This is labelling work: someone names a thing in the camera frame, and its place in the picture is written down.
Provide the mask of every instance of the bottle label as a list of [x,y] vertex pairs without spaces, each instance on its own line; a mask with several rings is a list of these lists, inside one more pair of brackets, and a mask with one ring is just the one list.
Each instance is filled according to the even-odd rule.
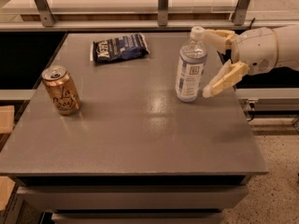
[[186,60],[179,56],[176,89],[181,98],[190,99],[197,96],[206,57]]

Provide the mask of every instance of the drawer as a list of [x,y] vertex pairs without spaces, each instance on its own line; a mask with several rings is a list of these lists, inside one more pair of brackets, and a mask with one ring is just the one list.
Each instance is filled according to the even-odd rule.
[[56,224],[218,224],[221,213],[53,214]]
[[225,187],[20,187],[37,210],[224,209],[235,207],[247,186]]

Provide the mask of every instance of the speckled floor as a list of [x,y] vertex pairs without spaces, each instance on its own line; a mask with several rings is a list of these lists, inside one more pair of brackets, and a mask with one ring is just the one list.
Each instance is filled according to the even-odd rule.
[[249,182],[249,195],[232,210],[224,210],[223,224],[299,223],[299,134],[293,119],[256,119],[250,123],[269,174]]

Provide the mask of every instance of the metal bar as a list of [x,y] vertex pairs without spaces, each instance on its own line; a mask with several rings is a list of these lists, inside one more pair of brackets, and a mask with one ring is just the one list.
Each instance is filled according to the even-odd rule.
[[47,0],[35,0],[35,2],[43,26],[53,26],[53,24],[55,23],[55,19],[50,12],[50,7],[48,5]]
[[[299,24],[299,20],[275,21],[264,20],[255,21],[252,28],[269,27],[277,28],[286,25]],[[0,32],[30,32],[30,31],[66,31],[66,32],[123,32],[123,31],[190,31],[193,26],[202,26],[211,29],[231,29],[247,30],[250,21],[245,21],[243,25],[236,26],[231,21],[169,21],[167,26],[159,26],[157,21],[56,21],[52,27],[45,27],[39,21],[27,21],[22,23],[6,22],[0,23]]]
[[250,0],[238,0],[232,20],[234,25],[243,25]]
[[159,26],[168,24],[168,0],[158,0],[158,24]]

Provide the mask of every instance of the bottle cap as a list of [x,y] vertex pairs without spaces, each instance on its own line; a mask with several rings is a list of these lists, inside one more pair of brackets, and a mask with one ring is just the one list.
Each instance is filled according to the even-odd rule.
[[201,26],[193,26],[190,37],[195,40],[203,39],[205,36],[205,29]]

